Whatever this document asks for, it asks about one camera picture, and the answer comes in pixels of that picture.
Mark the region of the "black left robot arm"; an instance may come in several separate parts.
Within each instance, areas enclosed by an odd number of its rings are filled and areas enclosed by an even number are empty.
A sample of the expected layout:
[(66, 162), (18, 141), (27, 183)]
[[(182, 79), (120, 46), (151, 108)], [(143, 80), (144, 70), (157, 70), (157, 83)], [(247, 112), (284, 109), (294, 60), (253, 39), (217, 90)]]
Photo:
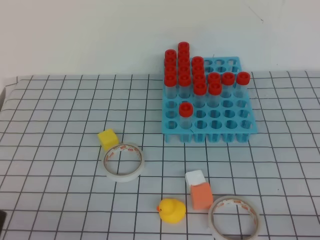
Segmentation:
[(7, 213), (3, 210), (0, 210), (0, 231), (2, 231), (5, 221), (7, 218)]

